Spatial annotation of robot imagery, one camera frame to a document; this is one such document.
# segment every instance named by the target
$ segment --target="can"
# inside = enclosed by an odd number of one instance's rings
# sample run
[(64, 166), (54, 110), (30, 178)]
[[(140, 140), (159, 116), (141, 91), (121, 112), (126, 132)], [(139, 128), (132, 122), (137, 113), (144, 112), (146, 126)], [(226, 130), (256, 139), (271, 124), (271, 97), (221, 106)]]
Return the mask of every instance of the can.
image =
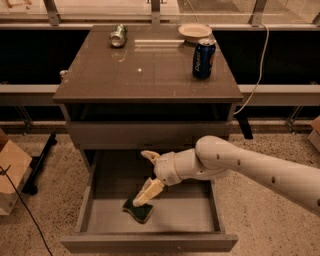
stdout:
[(113, 31), (109, 36), (111, 45), (114, 47), (122, 47), (126, 42), (127, 28), (123, 24), (119, 24), (113, 27)]
[(200, 39), (196, 45), (193, 55), (192, 74), (200, 79), (211, 75), (214, 52), (216, 51), (216, 40)]

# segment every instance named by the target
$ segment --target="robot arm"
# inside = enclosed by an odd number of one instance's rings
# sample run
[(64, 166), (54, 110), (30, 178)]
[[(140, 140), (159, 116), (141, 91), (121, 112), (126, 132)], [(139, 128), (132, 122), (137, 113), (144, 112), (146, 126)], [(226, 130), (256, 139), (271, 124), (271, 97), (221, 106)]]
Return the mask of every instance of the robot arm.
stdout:
[[(143, 151), (145, 157), (151, 154), (148, 152)], [(194, 149), (147, 158), (154, 160), (157, 178), (146, 182), (134, 200), (135, 206), (158, 195), (165, 185), (189, 178), (211, 180), (231, 169), (320, 213), (320, 169), (314, 167), (244, 150), (214, 136), (200, 138)]]

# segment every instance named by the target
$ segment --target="terrazzo floor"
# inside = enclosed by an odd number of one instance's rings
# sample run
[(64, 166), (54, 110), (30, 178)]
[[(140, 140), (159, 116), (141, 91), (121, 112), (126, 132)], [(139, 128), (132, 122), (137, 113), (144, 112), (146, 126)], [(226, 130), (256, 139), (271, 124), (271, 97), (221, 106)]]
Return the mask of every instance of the terrazzo floor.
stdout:
[[(9, 137), (31, 156), (37, 156), (49, 135)], [(241, 148), (320, 168), (320, 153), (307, 137), (307, 133), (254, 132), (253, 140), (245, 140), (242, 134), (235, 133), (229, 141)], [(22, 194), (22, 197), (38, 221), (53, 255), (58, 256), (71, 255), (59, 239), (75, 228), (88, 171), (70, 137), (58, 134), (56, 139), (58, 143), (52, 147), (38, 179), (38, 194)], [(229, 253), (166, 255), (320, 255), (320, 217), (232, 171), (216, 183), (226, 233), (237, 234), (237, 244)], [(10, 216), (0, 216), (0, 255), (49, 255), (20, 201)]]

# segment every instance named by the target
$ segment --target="white bowl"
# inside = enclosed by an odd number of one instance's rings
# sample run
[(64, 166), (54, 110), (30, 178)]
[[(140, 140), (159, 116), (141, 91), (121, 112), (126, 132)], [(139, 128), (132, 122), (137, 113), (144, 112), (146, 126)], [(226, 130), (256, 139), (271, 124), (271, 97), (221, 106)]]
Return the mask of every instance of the white bowl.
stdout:
[(207, 38), (212, 34), (209, 26), (204, 24), (185, 24), (179, 27), (179, 33), (190, 43), (197, 43), (201, 38)]

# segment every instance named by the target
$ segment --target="black cable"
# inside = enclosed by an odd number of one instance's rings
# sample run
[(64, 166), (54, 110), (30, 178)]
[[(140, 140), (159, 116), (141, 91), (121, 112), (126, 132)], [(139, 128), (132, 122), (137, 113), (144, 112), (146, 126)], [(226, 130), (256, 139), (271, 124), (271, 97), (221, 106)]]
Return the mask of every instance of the black cable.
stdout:
[(49, 247), (48, 247), (48, 245), (47, 245), (46, 240), (44, 239), (44, 236), (43, 236), (43, 234), (42, 234), (42, 231), (41, 231), (38, 223), (37, 223), (36, 220), (34, 219), (31, 211), (29, 210), (28, 206), (27, 206), (27, 205), (25, 204), (25, 202), (23, 201), (23, 199), (22, 199), (21, 195), (19, 194), (17, 188), (15, 187), (15, 185), (14, 185), (13, 182), (12, 182), (12, 180), (10, 179), (10, 177), (9, 177), (8, 174), (7, 174), (7, 171), (9, 170), (10, 167), (11, 167), (11, 165), (9, 165), (9, 167), (8, 167), (6, 170), (4, 170), (4, 169), (0, 166), (0, 168), (1, 168), (1, 174), (2, 174), (2, 175), (5, 175), (5, 176), (8, 178), (8, 180), (10, 181), (10, 183), (11, 183), (11, 185), (13, 186), (14, 190), (16, 191), (17, 195), (19, 196), (22, 204), (23, 204), (24, 207), (27, 209), (27, 211), (28, 211), (31, 219), (33, 220), (34, 224), (35, 224), (36, 227), (38, 228), (38, 231), (39, 231), (39, 233), (40, 233), (40, 236), (41, 236), (41, 238), (42, 238), (42, 241), (43, 241), (45, 247), (47, 248), (48, 253), (50, 254), (50, 256), (53, 256), (52, 252), (50, 251), (50, 249), (49, 249)]

